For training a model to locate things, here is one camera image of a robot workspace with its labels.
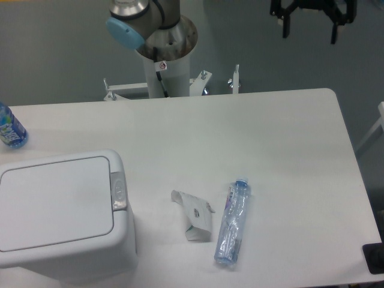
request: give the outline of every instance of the trash can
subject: trash can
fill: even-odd
[[[113,150],[0,166],[0,268],[78,283],[137,266],[124,167]]]

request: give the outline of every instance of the metal bracket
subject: metal bracket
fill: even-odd
[[[211,79],[212,73],[203,70],[196,79],[190,79],[190,96],[202,95],[205,90],[205,86]],[[148,93],[147,83],[135,83],[125,85],[111,85],[107,84],[107,79],[104,78],[104,85],[107,95],[104,97],[104,101],[118,101],[129,100],[116,94],[142,94]]]
[[[361,141],[355,148],[355,155],[357,158],[361,157],[373,143],[383,134],[384,131],[384,102],[378,106],[380,118],[372,125],[368,132],[364,135]]]
[[[239,64],[236,65],[235,72],[233,72],[232,94],[239,94]]]

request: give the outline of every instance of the black cable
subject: black cable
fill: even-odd
[[[164,13],[163,6],[161,6],[161,4],[157,0],[152,0],[152,1],[157,6],[158,10],[160,11],[162,23],[164,23],[164,21],[166,20],[166,14]]]
[[[154,63],[157,62],[157,53],[158,53],[158,50],[156,47],[154,47]],[[168,91],[164,85],[164,81],[163,81],[163,78],[161,77],[160,71],[156,71],[156,76],[157,76],[157,80],[160,82],[161,87],[163,89],[164,97],[169,98]]]

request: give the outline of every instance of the blue bottle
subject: blue bottle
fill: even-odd
[[[247,178],[231,183],[215,252],[218,263],[233,265],[238,260],[250,196],[251,187]]]
[[[12,114],[11,109],[0,102],[0,139],[9,147],[17,149],[28,141],[23,125]]]

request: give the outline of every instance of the white table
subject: white table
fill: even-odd
[[[384,280],[369,273],[362,253],[362,245],[380,236],[331,90],[12,110],[30,139],[18,151],[1,145],[2,163],[101,148],[123,159],[139,266],[90,287],[279,288]],[[249,177],[253,198],[239,261],[229,271],[213,255],[227,186],[238,175]],[[212,242],[186,240],[173,189],[202,197],[217,211]],[[0,287],[12,287],[19,273],[1,271]],[[43,287],[32,275],[24,279],[28,287]]]

